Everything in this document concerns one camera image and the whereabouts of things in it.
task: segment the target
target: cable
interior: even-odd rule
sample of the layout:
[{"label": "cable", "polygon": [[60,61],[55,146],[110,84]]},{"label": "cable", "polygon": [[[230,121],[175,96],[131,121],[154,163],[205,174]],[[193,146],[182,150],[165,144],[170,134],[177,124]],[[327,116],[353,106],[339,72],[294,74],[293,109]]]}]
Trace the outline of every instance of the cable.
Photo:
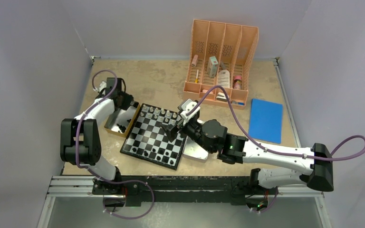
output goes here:
[{"label": "cable", "polygon": [[126,93],[126,85],[125,85],[125,80],[123,78],[121,78],[121,82],[122,84],[124,84],[124,93]]},{"label": "cable", "polygon": [[[261,144],[259,144],[257,141],[255,141],[253,138],[251,138],[251,136],[246,132],[246,130],[241,126],[241,124],[239,123],[238,119],[237,119],[237,116],[236,114],[234,113],[234,110],[233,110],[233,107],[231,106],[231,103],[230,103],[230,99],[229,99],[229,95],[227,94],[226,90],[220,86],[220,85],[216,85],[212,88],[210,88],[206,93],[205,95],[202,97],[202,99],[197,103],[197,105],[187,113],[187,115],[190,115],[191,113],[193,113],[195,111],[195,109],[197,109],[199,107],[199,105],[201,105],[201,103],[205,100],[205,98],[209,95],[209,93],[216,89],[216,88],[219,88],[222,90],[222,92],[224,93],[224,95],[226,96],[226,100],[227,100],[227,104],[229,105],[229,108],[230,108],[230,111],[231,111],[231,114],[233,115],[233,118],[234,118],[234,121],[236,122],[237,126],[241,129],[241,131],[244,133],[244,135],[253,143],[255,144],[256,146],[258,146],[259,148],[261,148],[262,150],[266,150],[267,152],[271,152],[271,153],[274,153],[274,154],[277,154],[277,155],[284,155],[284,156],[294,156],[294,157],[301,157],[303,158],[303,154],[296,154],[296,153],[284,153],[284,152],[278,152],[278,151],[274,151],[274,150],[271,150],[271,149],[266,149],[264,146],[262,146]],[[348,138],[346,138],[345,140],[343,140],[338,146],[335,147],[335,149],[331,152],[331,155],[334,154],[343,144],[345,144],[346,142],[348,142],[349,140],[351,139],[354,139],[354,138],[361,138],[364,140],[365,142],[365,137],[362,136],[362,135],[353,135],[353,136],[350,136]],[[323,158],[323,157],[317,157],[317,156],[312,156],[312,155],[309,155],[307,156],[307,158],[312,158],[312,159],[316,159],[316,160],[322,160],[322,161],[330,161],[330,162],[333,162],[333,161],[345,161],[345,160],[350,160],[350,159],[353,159],[353,158],[356,158],[356,157],[359,157],[360,155],[364,154],[365,153],[365,146],[364,148],[359,151],[358,153],[355,153],[353,155],[350,155],[350,156],[346,156],[346,157],[342,157],[342,158]]]},{"label": "cable", "polygon": [[111,89],[111,91],[108,94],[106,94],[103,97],[103,99],[101,99],[99,102],[95,102],[92,106],[90,106],[86,111],[83,112],[82,116],[80,117],[79,122],[77,123],[77,128],[76,128],[76,142],[75,142],[76,143],[76,145],[75,145],[75,151],[76,151],[76,153],[75,153],[76,154],[75,155],[75,157],[76,157],[76,166],[79,167],[79,168],[81,168],[81,169],[87,169],[89,171],[89,173],[91,173],[93,176],[97,177],[99,180],[105,181],[105,182],[110,183],[110,184],[126,184],[126,183],[131,183],[131,182],[138,182],[138,183],[141,183],[141,184],[144,184],[145,186],[147,186],[148,189],[149,189],[149,191],[150,191],[150,193],[152,194],[152,204],[150,205],[149,209],[145,213],[143,213],[142,215],[135,216],[135,217],[125,217],[125,216],[122,216],[122,215],[117,215],[117,214],[115,214],[113,212],[109,212],[109,211],[107,211],[105,209],[105,211],[107,213],[109,213],[110,215],[115,216],[115,217],[119,217],[119,218],[122,218],[122,219],[138,219],[138,218],[142,218],[143,216],[147,215],[152,210],[152,208],[154,206],[154,192],[153,192],[153,189],[147,184],[147,182],[143,182],[141,180],[129,180],[129,181],[126,180],[126,181],[120,181],[120,182],[111,181],[111,180],[105,179],[103,177],[100,177],[93,170],[91,170],[91,169],[89,169],[89,168],[87,168],[85,166],[82,166],[80,164],[80,160],[79,160],[79,136],[80,136],[80,128],[82,126],[82,122],[83,122],[84,118],[86,117],[86,115],[89,114],[89,112],[92,109],[94,109],[99,103],[105,101],[114,92],[115,87],[117,86],[117,75],[112,70],[100,70],[97,73],[95,73],[93,75],[93,78],[92,78],[92,86],[93,86],[94,89],[96,89],[96,87],[94,85],[94,79],[95,79],[95,77],[98,74],[100,74],[102,72],[109,72],[109,73],[113,74],[114,77],[115,77],[115,84],[114,84],[113,88]]},{"label": "cable", "polygon": [[272,205],[275,203],[275,200],[276,200],[277,196],[278,196],[278,187],[276,187],[275,196],[273,197],[271,203],[269,203],[266,208],[261,209],[262,211],[259,210],[258,213],[265,213],[266,211],[268,211],[272,207]]}]

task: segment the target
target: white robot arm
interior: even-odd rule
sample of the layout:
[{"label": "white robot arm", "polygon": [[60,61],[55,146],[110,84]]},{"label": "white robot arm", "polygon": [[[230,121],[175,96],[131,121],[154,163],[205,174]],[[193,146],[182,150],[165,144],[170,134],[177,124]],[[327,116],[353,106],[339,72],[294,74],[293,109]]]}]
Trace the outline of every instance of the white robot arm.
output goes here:
[{"label": "white robot arm", "polygon": [[[114,84],[115,79],[108,78],[107,82],[100,84],[98,90],[108,94]],[[93,104],[87,108],[90,110],[81,123],[78,147],[79,166],[89,168],[102,178],[114,180],[118,170],[101,155],[98,126],[118,109],[126,110],[137,103],[134,102],[133,96],[121,90],[121,83],[117,83],[114,92],[108,98],[103,99],[104,94],[99,93]],[[75,147],[77,124],[84,114],[85,112],[73,119],[64,119],[61,123],[61,159],[73,165],[77,165]]]},{"label": "white robot arm", "polygon": [[[331,157],[323,144],[315,143],[313,148],[291,148],[257,142],[265,147],[262,149],[244,136],[227,133],[227,128],[221,126],[216,120],[199,123],[200,107],[188,114],[196,105],[197,102],[191,99],[183,102],[178,107],[181,120],[174,125],[163,126],[170,141],[173,141],[180,132],[190,137],[207,152],[217,152],[218,159],[225,163],[263,163],[280,167],[251,171],[253,184],[266,189],[282,185],[306,184],[309,188],[318,191],[334,190],[332,162],[310,158]],[[278,155],[269,152],[268,149],[297,156]]]}]

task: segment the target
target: black base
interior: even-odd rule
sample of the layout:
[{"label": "black base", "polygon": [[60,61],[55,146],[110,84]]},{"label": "black base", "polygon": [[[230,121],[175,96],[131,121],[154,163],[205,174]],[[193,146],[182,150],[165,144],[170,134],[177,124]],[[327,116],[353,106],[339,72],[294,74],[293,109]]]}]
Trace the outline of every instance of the black base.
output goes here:
[{"label": "black base", "polygon": [[[253,198],[246,195],[264,195],[265,189],[251,186],[250,177],[182,177],[182,176],[122,176],[122,180],[140,180],[147,182],[154,191],[155,202],[198,202],[230,203],[247,205]],[[142,202],[151,202],[149,189],[137,182],[124,185],[109,185],[96,180],[92,193],[94,195],[123,194],[125,189],[126,206],[139,207]],[[269,189],[275,194],[276,188]]]}]

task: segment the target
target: blue notebook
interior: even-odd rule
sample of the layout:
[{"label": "blue notebook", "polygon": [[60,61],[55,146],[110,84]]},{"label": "blue notebook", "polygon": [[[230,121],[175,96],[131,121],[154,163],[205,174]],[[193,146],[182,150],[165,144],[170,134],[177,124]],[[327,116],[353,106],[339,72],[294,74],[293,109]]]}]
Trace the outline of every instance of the blue notebook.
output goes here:
[{"label": "blue notebook", "polygon": [[254,139],[281,142],[283,105],[252,99],[249,134]]}]

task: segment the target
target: cylindrical container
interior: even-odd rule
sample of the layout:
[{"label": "cylindrical container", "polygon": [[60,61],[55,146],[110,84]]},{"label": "cylindrical container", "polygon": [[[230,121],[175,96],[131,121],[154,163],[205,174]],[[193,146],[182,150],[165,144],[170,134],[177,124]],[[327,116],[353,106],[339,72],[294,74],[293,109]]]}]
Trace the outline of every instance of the cylindrical container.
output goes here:
[{"label": "cylindrical container", "polygon": [[235,75],[233,77],[233,89],[242,89],[241,75]]}]

